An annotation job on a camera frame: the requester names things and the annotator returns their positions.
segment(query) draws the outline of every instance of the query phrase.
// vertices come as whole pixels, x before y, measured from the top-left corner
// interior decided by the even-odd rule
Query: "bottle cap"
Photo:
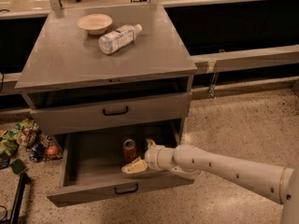
[[[142,31],[142,26],[140,24],[135,25],[134,28],[137,35]]]

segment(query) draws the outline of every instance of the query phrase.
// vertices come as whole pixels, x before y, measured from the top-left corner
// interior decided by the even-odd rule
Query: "cable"
[[[4,208],[5,209],[5,215],[4,215],[4,217],[0,220],[0,221],[3,221],[3,220],[6,220],[7,219],[7,208],[6,207],[4,207],[3,205],[0,205],[0,207],[2,207],[2,208]]]

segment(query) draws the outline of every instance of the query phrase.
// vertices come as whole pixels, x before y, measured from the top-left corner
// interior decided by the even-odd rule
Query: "plastic bottle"
[[[112,54],[120,48],[127,46],[131,42],[135,41],[137,35],[142,31],[141,25],[123,25],[117,30],[103,35],[99,38],[100,49],[105,54]]]

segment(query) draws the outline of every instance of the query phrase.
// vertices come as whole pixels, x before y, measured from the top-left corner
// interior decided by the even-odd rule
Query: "closed drawer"
[[[32,111],[44,133],[59,134],[188,116],[190,93],[71,105]]]

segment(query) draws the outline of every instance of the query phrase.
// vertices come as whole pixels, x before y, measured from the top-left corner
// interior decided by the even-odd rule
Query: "open drawer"
[[[122,144],[133,139],[141,158],[146,139],[166,147],[178,145],[180,119],[68,134],[60,187],[48,195],[57,206],[87,203],[132,193],[167,189],[193,181],[169,172],[123,174]]]

